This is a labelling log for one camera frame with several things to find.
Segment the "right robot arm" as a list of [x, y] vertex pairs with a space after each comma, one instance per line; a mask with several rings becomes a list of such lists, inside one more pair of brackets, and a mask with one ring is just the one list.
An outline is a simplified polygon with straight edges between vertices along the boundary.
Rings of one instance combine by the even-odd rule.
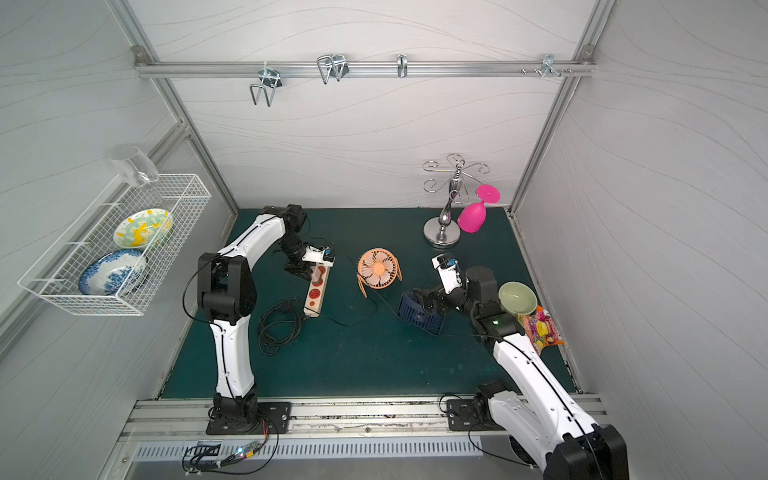
[[453, 308], [468, 316], [473, 332], [516, 385], [480, 387], [474, 400], [481, 425], [496, 425], [546, 479], [627, 479], [627, 445], [612, 425], [601, 425], [562, 387], [527, 336], [522, 318], [538, 307], [519, 282], [499, 285], [491, 269], [460, 270], [450, 256], [434, 258], [440, 286], [419, 294], [426, 310]]

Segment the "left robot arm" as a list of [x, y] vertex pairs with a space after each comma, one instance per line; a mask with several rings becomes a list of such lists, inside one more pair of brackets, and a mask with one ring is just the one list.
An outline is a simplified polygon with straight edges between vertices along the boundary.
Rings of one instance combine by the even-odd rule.
[[299, 237], [306, 218], [296, 204], [268, 206], [227, 246], [198, 260], [197, 304], [214, 336], [214, 414], [219, 418], [241, 424], [256, 421], [258, 400], [249, 347], [249, 322], [257, 301], [252, 269], [277, 243], [288, 259], [286, 270], [309, 279], [311, 267], [304, 260], [307, 245]]

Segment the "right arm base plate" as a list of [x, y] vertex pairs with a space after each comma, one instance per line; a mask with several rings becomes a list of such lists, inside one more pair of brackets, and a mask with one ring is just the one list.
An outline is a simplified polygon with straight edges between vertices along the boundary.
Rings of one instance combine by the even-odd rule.
[[502, 430], [502, 427], [492, 420], [487, 402], [484, 400], [450, 399], [444, 402], [443, 409], [447, 416], [450, 431]]

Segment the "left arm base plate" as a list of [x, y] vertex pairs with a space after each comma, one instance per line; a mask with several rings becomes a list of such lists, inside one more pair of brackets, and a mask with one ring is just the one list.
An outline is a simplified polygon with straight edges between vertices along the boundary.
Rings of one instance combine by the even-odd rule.
[[285, 434], [291, 417], [290, 402], [261, 402], [254, 412], [245, 417], [225, 415], [220, 408], [209, 410], [209, 421], [205, 433], [215, 435], [256, 435]]

